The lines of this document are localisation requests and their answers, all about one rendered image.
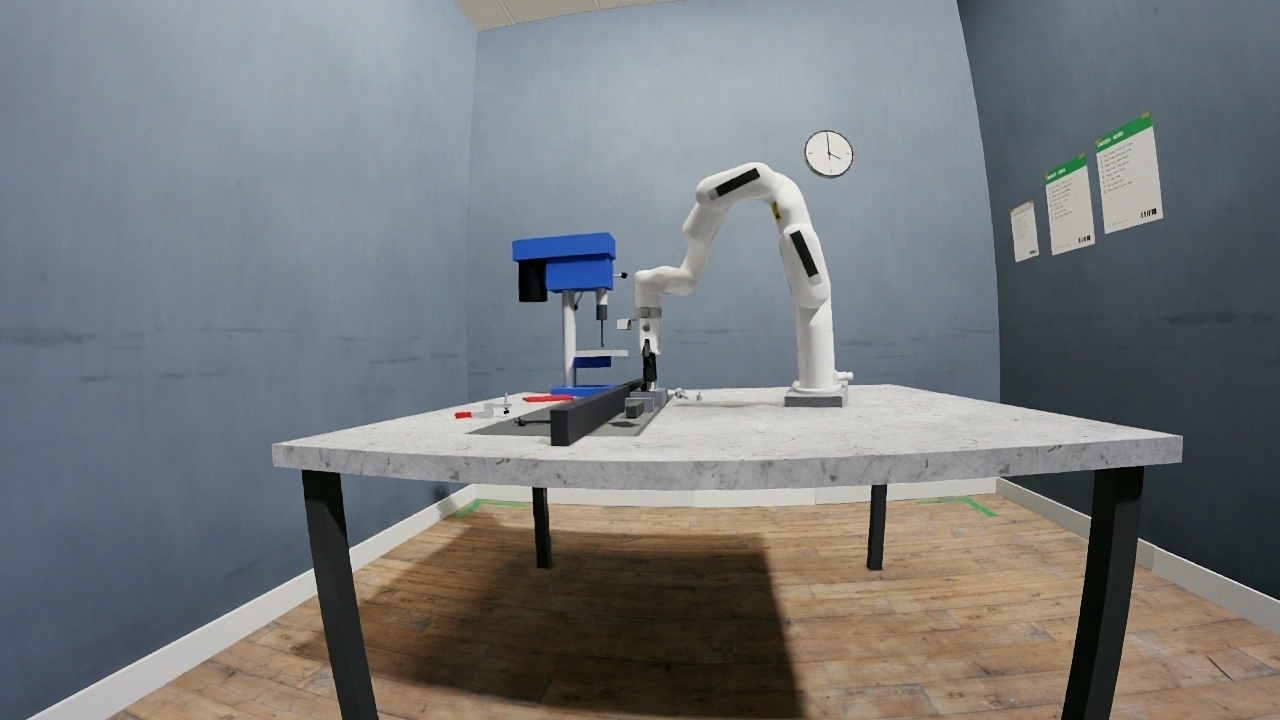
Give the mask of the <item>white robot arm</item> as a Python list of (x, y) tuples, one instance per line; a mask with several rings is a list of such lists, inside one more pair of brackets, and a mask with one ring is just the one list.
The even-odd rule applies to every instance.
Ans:
[(637, 319), (620, 319), (617, 329), (631, 331), (631, 322), (639, 318), (662, 318), (660, 293), (691, 293), (707, 270), (710, 241), (732, 205), (758, 197), (774, 214), (780, 252), (795, 299), (799, 382), (794, 389), (803, 395), (832, 393), (841, 388), (841, 380), (852, 380), (852, 372), (835, 370), (831, 286), (824, 258), (797, 186), (773, 173), (765, 164), (749, 163), (701, 181), (698, 202), (682, 228), (689, 245), (682, 266), (637, 272), (634, 275)]

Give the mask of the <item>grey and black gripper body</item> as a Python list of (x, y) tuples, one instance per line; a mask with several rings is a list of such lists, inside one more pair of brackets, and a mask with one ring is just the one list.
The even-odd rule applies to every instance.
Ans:
[(662, 318), (639, 318), (639, 346), (640, 354), (643, 355), (643, 347), (645, 351), (645, 340), (650, 340), (650, 352), (657, 356), (660, 355), (660, 331), (659, 322)]

